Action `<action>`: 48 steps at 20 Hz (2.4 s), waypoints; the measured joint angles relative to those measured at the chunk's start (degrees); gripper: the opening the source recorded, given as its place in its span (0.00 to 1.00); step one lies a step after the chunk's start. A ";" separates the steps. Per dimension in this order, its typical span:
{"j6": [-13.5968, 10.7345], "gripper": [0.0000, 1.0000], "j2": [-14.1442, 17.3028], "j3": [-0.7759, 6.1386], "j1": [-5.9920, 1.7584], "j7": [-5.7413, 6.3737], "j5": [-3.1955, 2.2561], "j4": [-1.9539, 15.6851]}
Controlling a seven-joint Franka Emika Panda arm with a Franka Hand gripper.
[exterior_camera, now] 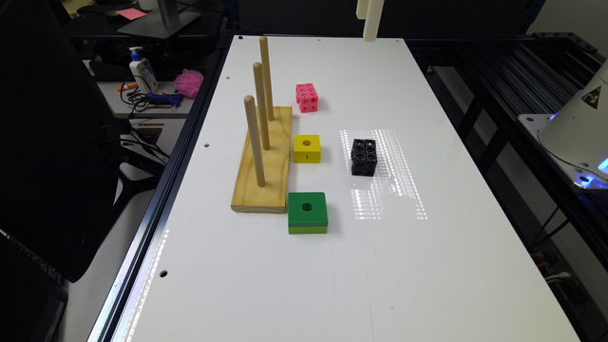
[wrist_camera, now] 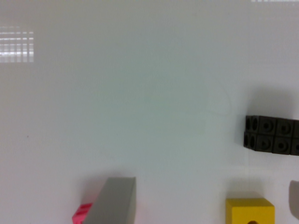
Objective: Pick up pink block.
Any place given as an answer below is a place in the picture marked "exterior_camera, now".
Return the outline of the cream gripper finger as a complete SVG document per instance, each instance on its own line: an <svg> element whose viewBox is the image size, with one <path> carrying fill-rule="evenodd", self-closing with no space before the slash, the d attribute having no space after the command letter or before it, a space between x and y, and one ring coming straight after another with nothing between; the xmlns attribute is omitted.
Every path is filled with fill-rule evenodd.
<svg viewBox="0 0 608 342"><path fill-rule="evenodd" d="M383 7L384 0L368 1L363 29L363 38L366 42L373 42L377 38Z"/></svg>
<svg viewBox="0 0 608 342"><path fill-rule="evenodd" d="M356 17L358 20L365 20L367 18L369 0L357 0L356 5Z"/></svg>

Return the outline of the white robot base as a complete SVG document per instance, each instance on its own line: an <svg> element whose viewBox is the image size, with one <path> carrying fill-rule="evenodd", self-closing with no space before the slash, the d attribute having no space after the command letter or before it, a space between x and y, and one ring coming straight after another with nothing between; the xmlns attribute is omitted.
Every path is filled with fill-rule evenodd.
<svg viewBox="0 0 608 342"><path fill-rule="evenodd" d="M607 65L557 113L518 120L575 186L607 188Z"/></svg>

